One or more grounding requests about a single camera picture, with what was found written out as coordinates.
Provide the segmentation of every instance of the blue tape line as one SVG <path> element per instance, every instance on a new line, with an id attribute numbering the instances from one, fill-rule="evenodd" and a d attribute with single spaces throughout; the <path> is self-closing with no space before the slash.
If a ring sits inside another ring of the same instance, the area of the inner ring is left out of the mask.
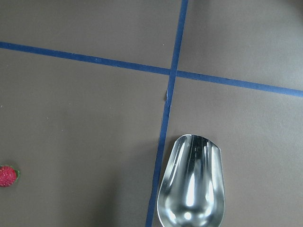
<path id="1" fill-rule="evenodd" d="M 285 87 L 276 87 L 266 84 L 258 84 L 253 82 L 237 80 L 237 79 L 227 79 L 222 77 L 208 76 L 208 75 L 197 74 L 192 72 L 184 72 L 184 71 L 177 71 L 177 77 L 182 77 L 187 79 L 197 79 L 197 80 L 207 81 L 217 84 L 225 84 L 225 85 L 231 85 L 236 87 L 244 87 L 244 88 L 274 92 L 284 95 L 303 97 L 303 91 L 300 90 L 295 90 Z"/>
<path id="2" fill-rule="evenodd" d="M 14 51 L 22 51 L 22 52 L 27 52 L 27 53 L 41 54 L 41 55 L 52 56 L 52 57 L 57 57 L 57 58 L 71 59 L 71 60 L 76 60 L 76 61 L 90 62 L 90 63 L 101 64 L 101 65 L 109 65 L 109 66 L 120 67 L 120 68 L 125 68 L 125 69 L 153 72 L 153 73 L 159 73 L 159 74 L 164 74 L 164 75 L 169 75 L 169 73 L 170 73 L 169 69 L 155 67 L 155 66 L 141 65 L 141 64 L 130 63 L 130 62 L 125 62 L 125 61 L 116 61 L 116 60 L 99 58 L 99 57 L 94 57 L 94 56 L 87 56 L 87 55 L 77 54 L 77 53 L 54 51 L 54 50 L 19 45 L 19 44 L 0 42 L 0 48 L 14 50 Z"/>
<path id="3" fill-rule="evenodd" d="M 152 178 L 151 197 L 150 197 L 150 201 L 149 201 L 149 205 L 148 205 L 147 217 L 146 217 L 146 223 L 145 223 L 146 227 L 152 227 L 152 220 L 153 220 L 153 214 L 154 214 L 155 203 L 156 203 L 156 198 L 157 198 L 157 191 L 158 191 L 158 186 L 159 186 L 159 178 L 160 178 L 160 172 L 161 172 L 165 139 L 166 139 L 166 133 L 167 133 L 167 128 L 168 128 L 168 124 L 169 124 L 169 113 L 170 113 L 173 92 L 174 92 L 175 80 L 176 80 L 176 76 L 177 76 L 177 68 L 178 68 L 178 61 L 179 61 L 179 56 L 180 56 L 182 36 L 183 36 L 183 30 L 184 30 L 184 24 L 185 24 L 185 18 L 186 18 L 187 4 L 188 4 L 188 0 L 182 0 L 179 20 L 178 20 L 176 40 L 175 40 L 175 47 L 174 47 L 174 52 L 173 52 L 172 61 L 171 61 L 169 82 L 168 82 L 168 87 L 167 87 L 167 99 L 166 99 L 164 111 L 163 111 L 158 151 L 157 151 L 155 169 L 154 169 L 153 178 Z"/>

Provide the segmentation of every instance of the strawberry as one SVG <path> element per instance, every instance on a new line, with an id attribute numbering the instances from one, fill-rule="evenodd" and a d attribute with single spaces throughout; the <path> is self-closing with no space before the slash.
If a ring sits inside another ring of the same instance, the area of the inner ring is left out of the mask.
<path id="1" fill-rule="evenodd" d="M 19 178 L 19 174 L 12 166 L 0 166 L 0 187 L 11 186 Z"/>

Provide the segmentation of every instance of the silver scoop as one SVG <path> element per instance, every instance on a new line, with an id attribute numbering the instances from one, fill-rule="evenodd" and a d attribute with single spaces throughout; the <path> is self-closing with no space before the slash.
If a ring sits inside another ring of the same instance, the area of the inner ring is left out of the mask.
<path id="1" fill-rule="evenodd" d="M 157 210 L 163 227 L 219 227 L 225 209 L 221 151 L 210 140 L 176 140 L 161 183 Z"/>

